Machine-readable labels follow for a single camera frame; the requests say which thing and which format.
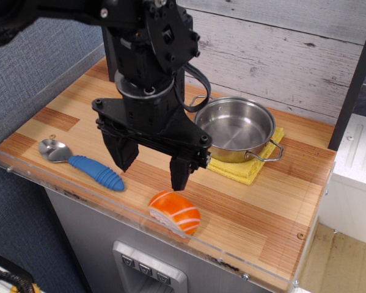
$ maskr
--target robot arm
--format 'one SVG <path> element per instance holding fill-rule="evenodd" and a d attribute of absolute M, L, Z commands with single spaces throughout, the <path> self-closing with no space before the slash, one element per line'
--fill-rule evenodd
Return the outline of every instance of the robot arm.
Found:
<path fill-rule="evenodd" d="M 39 17 L 77 20 L 105 27 L 117 56 L 115 83 L 123 99 L 96 99 L 98 128 L 115 163 L 126 171 L 138 143 L 172 156 L 174 190 L 209 161 L 211 137 L 186 116 L 207 103 L 210 83 L 188 62 L 198 57 L 192 17 L 175 0 L 0 0 L 0 43 Z M 184 72 L 201 81 L 207 98 L 184 104 Z"/>

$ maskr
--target blue spoon handle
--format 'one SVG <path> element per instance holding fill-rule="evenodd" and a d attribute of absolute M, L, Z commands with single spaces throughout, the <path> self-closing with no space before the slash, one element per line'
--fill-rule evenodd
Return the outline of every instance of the blue spoon handle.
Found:
<path fill-rule="evenodd" d="M 88 174 L 96 182 L 114 190 L 124 190 L 125 186 L 121 177 L 107 166 L 85 156 L 71 156 L 68 163 Z"/>

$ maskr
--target gray fabric wall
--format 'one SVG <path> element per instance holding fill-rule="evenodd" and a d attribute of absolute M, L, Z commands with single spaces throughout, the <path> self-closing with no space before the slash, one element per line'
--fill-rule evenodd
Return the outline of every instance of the gray fabric wall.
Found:
<path fill-rule="evenodd" d="M 99 27 L 41 19 L 0 48 L 0 143 L 104 55 Z M 0 168 L 0 255 L 45 292 L 84 292 L 38 185 Z"/>

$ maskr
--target black cable bundle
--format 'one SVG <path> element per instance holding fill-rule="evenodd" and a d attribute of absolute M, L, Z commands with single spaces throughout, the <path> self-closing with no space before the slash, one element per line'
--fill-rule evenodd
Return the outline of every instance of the black cable bundle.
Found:
<path fill-rule="evenodd" d="M 6 281 L 16 286 L 19 293 L 35 293 L 34 287 L 31 282 L 29 282 L 28 280 L 24 280 L 12 273 L 3 272 L 0 270 L 0 280 Z"/>
<path fill-rule="evenodd" d="M 30 26 L 33 22 L 34 22 L 34 20 L 29 21 L 20 27 L 15 27 L 12 29 L 0 27 L 0 47 L 5 46 L 6 44 L 10 43 L 18 35 L 19 32 L 23 31 L 25 28 Z"/>
<path fill-rule="evenodd" d="M 183 99 L 180 96 L 180 91 L 178 88 L 178 85 L 176 83 L 175 80 L 175 84 L 174 84 L 174 90 L 175 90 L 175 94 L 176 97 L 179 101 L 179 103 L 184 107 L 184 109 L 186 109 L 189 113 L 194 113 L 194 112 L 198 112 L 201 109 L 203 109 L 206 105 L 208 100 L 210 99 L 210 95 L 211 95 L 211 85 L 210 82 L 208 81 L 208 79 L 206 78 L 206 76 L 200 72 L 199 69 L 197 69 L 196 67 L 192 66 L 191 64 L 187 63 L 186 65 L 183 66 L 183 69 L 188 72 L 190 75 L 192 75 L 194 78 L 196 78 L 201 84 L 203 84 L 203 86 L 205 87 L 206 91 L 207 91 L 207 96 L 206 98 L 198 105 L 196 106 L 187 106 Z"/>

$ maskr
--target spoon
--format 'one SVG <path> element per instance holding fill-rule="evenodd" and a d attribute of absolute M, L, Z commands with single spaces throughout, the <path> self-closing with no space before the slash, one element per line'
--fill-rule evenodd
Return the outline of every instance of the spoon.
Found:
<path fill-rule="evenodd" d="M 39 143 L 38 151 L 47 161 L 68 162 L 111 190 L 121 191 L 125 188 L 121 177 L 110 168 L 85 156 L 73 156 L 68 146 L 62 142 L 45 139 Z"/>

